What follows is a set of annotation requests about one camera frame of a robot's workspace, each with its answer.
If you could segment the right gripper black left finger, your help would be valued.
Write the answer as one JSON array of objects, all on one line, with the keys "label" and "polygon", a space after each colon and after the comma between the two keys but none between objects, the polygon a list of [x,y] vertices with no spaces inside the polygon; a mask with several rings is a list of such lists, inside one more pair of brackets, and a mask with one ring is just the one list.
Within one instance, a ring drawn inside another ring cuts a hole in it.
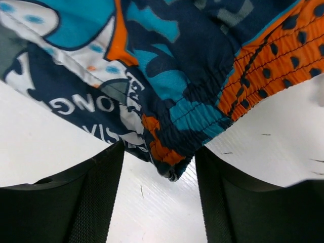
[{"label": "right gripper black left finger", "polygon": [[106,242],[124,152],[117,142],[34,184],[1,188],[1,242]]}]

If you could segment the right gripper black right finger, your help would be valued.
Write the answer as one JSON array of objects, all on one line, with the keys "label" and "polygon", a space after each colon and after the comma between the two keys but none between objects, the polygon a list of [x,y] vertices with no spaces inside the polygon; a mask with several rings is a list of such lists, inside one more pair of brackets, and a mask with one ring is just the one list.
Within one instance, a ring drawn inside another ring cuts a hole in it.
[{"label": "right gripper black right finger", "polygon": [[209,149],[195,165],[208,242],[323,242],[323,181],[279,187]]}]

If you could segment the colourful patterned shorts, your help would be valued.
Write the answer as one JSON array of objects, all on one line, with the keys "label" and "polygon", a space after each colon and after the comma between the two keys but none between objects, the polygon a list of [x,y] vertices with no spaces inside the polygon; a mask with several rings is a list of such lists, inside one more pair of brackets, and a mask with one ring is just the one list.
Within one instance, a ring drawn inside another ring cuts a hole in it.
[{"label": "colourful patterned shorts", "polygon": [[3,81],[172,182],[262,100],[323,73],[323,1],[1,1]]}]

